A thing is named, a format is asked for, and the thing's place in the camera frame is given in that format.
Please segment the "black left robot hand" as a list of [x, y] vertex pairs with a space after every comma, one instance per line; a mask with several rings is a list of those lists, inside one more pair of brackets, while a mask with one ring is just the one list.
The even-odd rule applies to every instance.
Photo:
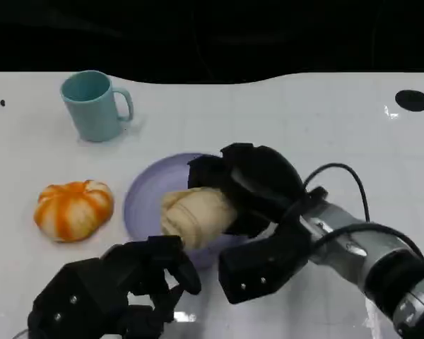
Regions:
[[184, 292], [198, 295], [201, 281], [178, 236], [154, 236], [110, 248], [101, 257], [125, 295], [148, 295], [153, 303], [130, 304], [117, 316], [113, 330], [122, 338], [159, 338]]

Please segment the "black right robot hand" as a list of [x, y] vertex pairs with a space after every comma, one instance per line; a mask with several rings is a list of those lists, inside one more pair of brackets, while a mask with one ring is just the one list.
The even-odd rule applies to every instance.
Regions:
[[237, 211], [226, 234], [254, 238], [279, 223], [305, 195], [296, 169], [273, 148], [233, 143], [221, 156], [201, 155], [190, 162], [188, 187], [219, 190]]

